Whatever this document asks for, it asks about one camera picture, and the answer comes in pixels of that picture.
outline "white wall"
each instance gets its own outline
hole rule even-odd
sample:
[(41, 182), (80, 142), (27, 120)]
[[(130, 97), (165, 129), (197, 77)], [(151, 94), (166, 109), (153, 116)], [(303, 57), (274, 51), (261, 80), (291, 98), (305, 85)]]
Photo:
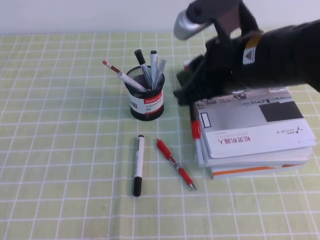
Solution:
[[(0, 34), (172, 31), (177, 14), (189, 2), (192, 0), (0, 0)], [(244, 2), (261, 27), (320, 19), (320, 0)]]

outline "red ballpoint pen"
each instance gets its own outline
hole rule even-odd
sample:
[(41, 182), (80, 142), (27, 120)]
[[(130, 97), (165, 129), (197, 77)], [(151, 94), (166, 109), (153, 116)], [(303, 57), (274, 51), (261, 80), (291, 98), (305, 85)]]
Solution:
[(183, 169), (183, 167), (180, 165), (180, 163), (176, 162), (176, 160), (174, 159), (172, 153), (170, 152), (170, 150), (167, 148), (167, 146), (164, 144), (163, 141), (157, 139), (157, 147), (158, 149), (163, 153), (164, 157), (166, 159), (168, 159), (169, 161), (173, 162), (174, 167), (178, 170), (179, 174), (181, 175), (181, 177), (183, 177), (183, 179), (185, 180), (185, 182), (194, 190), (196, 189), (196, 186), (194, 184), (194, 181), (192, 181), (192, 179), (189, 177), (189, 175), (186, 173), (186, 171)]

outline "pen tip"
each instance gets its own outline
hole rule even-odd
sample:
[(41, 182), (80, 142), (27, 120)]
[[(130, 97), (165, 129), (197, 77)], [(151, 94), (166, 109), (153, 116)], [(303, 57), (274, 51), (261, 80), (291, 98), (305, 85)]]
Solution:
[(193, 183), (190, 184), (190, 187), (192, 187), (194, 190), (197, 190), (196, 186)]

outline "red pen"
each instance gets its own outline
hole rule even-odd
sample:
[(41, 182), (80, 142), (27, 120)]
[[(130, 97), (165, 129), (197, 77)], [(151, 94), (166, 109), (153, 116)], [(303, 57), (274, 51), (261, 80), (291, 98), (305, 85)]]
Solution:
[(198, 114), (196, 113), (196, 104), (190, 104), (189, 110), (190, 110), (190, 123), (191, 123), (191, 132), (192, 132), (192, 138), (194, 140), (195, 144), (195, 150), (198, 160), (201, 160), (204, 158), (201, 148), (201, 123), (198, 117)]
[(180, 165), (180, 163), (176, 162), (176, 160), (174, 159), (172, 153), (170, 152), (170, 150), (167, 148), (167, 146), (164, 144), (163, 141), (157, 139), (157, 147), (158, 149), (163, 153), (164, 157), (166, 159), (168, 159), (169, 161), (173, 162), (174, 167), (178, 170), (179, 174), (181, 175), (181, 177), (183, 177), (183, 179), (185, 180), (185, 182), (194, 190), (196, 189), (196, 186), (194, 185), (194, 181), (192, 181), (192, 179), (189, 177), (189, 175), (186, 173), (186, 171), (183, 169), (183, 167)]

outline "pen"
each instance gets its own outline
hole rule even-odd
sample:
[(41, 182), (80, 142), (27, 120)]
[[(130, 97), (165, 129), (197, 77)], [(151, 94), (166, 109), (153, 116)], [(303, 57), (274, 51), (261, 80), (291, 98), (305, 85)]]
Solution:
[(190, 104), (189, 105), (189, 110), (190, 110), (190, 123), (191, 123), (191, 132), (192, 132), (192, 138), (194, 140), (195, 144), (195, 150), (196, 150), (196, 156), (199, 159), (203, 159), (203, 153), (202, 153), (202, 148), (201, 148), (201, 124), (199, 120), (199, 116), (196, 113), (196, 104)]
[(160, 80), (162, 79), (162, 74), (164, 73), (166, 63), (167, 63), (166, 60), (160, 59), (158, 68), (156, 69), (155, 81), (152, 82), (152, 90), (157, 89), (158, 84), (160, 83)]
[(102, 62), (104, 65), (106, 65), (108, 68), (110, 68), (111, 70), (115, 71), (118, 74), (118, 77), (124, 81), (126, 84), (130, 85), (131, 87), (137, 89), (140, 92), (148, 92), (148, 90), (146, 88), (144, 88), (142, 85), (140, 85), (139, 83), (137, 83), (135, 80), (133, 80), (131, 77), (129, 77), (127, 74), (123, 73), (122, 71), (120, 71), (118, 68), (116, 68), (115, 66), (111, 65), (110, 63), (108, 63), (107, 61), (103, 61)]
[(144, 147), (145, 147), (145, 137), (139, 135), (136, 139), (136, 166), (133, 180), (133, 196), (139, 197), (141, 195), (142, 186), (142, 168), (144, 164)]
[(138, 49), (134, 51), (134, 55), (136, 56), (136, 59), (138, 59), (138, 62), (140, 64), (140, 67), (143, 71), (144, 77), (146, 79), (146, 82), (148, 83), (149, 87), (152, 88), (152, 79), (151, 75), (148, 69), (148, 66), (146, 64), (146, 60), (144, 58), (144, 55), (142, 54), (141, 49)]
[(186, 173), (186, 171), (183, 169), (183, 167), (180, 165), (180, 163), (176, 162), (173, 155), (171, 154), (170, 150), (167, 148), (167, 146), (164, 144), (163, 141), (157, 139), (157, 147), (158, 149), (163, 153), (164, 157), (168, 159), (169, 161), (173, 162), (174, 167), (178, 170), (181, 177), (185, 180), (185, 182), (194, 190), (196, 189), (196, 186), (192, 179), (189, 177), (189, 175)]
[(156, 74), (157, 74), (157, 68), (158, 68), (158, 53), (156, 50), (153, 50), (150, 52), (150, 65), (151, 65), (152, 83), (154, 83), (156, 81)]

